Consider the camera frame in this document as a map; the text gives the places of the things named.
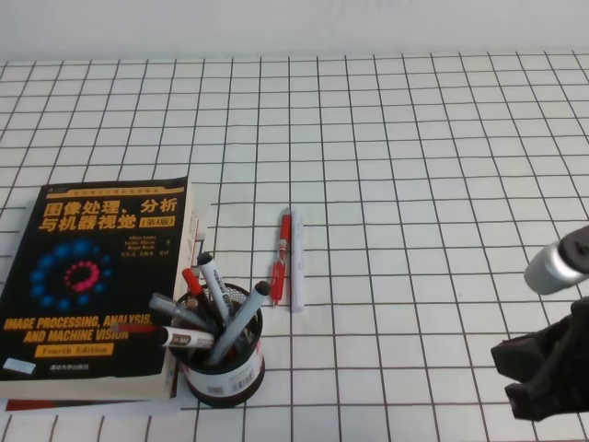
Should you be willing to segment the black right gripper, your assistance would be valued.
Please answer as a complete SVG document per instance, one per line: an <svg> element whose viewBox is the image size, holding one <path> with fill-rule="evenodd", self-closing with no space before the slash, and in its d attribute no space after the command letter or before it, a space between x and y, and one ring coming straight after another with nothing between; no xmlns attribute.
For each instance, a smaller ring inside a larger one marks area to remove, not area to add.
<svg viewBox="0 0 589 442"><path fill-rule="evenodd" d="M544 420L588 411L588 347L569 341L588 338L588 297L571 304L570 321L559 321L491 348L514 418Z"/></svg>

